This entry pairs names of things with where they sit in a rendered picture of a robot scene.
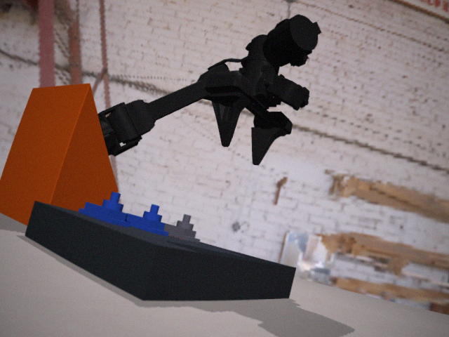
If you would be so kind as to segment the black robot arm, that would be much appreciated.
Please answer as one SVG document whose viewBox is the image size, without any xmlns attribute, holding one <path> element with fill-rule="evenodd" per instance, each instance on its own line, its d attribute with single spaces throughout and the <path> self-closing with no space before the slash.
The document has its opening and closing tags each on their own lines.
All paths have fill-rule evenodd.
<svg viewBox="0 0 449 337">
<path fill-rule="evenodd" d="M 253 38 L 246 46 L 248 56 L 219 61 L 210 66 L 208 71 L 192 85 L 150 103 L 134 100 L 101 111 L 98 119 L 108 155 L 116 156 L 137 146 L 142 140 L 142 135 L 153 129 L 156 120 L 198 100 L 210 100 L 208 98 L 210 93 L 204 89 L 207 78 L 214 72 L 230 72 L 226 62 L 241 62 L 241 66 L 245 67 L 246 62 L 250 60 L 265 60 L 275 65 L 278 70 L 288 63 L 291 66 L 301 67 L 309 59 L 307 55 L 316 48 L 320 33 L 317 22 L 312 23 L 306 16 L 297 14 L 293 18 L 282 20 L 268 34 Z M 268 71 L 264 71 L 257 82 L 255 91 L 262 92 L 262 89 L 277 100 L 277 105 L 282 101 L 294 110 L 305 107 L 309 102 L 309 90 L 306 87 L 297 85 L 282 74 L 274 74 L 272 66 L 269 66 Z M 109 115 L 106 117 L 107 114 Z M 126 145 L 121 147 L 119 143 Z"/>
</svg>

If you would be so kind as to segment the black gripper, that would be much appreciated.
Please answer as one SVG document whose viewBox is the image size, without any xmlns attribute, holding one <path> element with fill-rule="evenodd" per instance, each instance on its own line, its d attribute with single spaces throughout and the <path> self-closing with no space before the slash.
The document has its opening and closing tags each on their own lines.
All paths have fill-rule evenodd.
<svg viewBox="0 0 449 337">
<path fill-rule="evenodd" d="M 282 112 L 268 112 L 276 107 L 277 100 L 265 89 L 255 91 L 264 71 L 278 68 L 265 60 L 250 60 L 239 71 L 214 72 L 208 78 L 205 90 L 209 92 L 223 147 L 229 147 L 241 111 L 246 108 L 254 117 L 252 133 L 252 158 L 260 165 L 268 149 L 279 136 L 291 134 L 293 123 Z"/>
</svg>

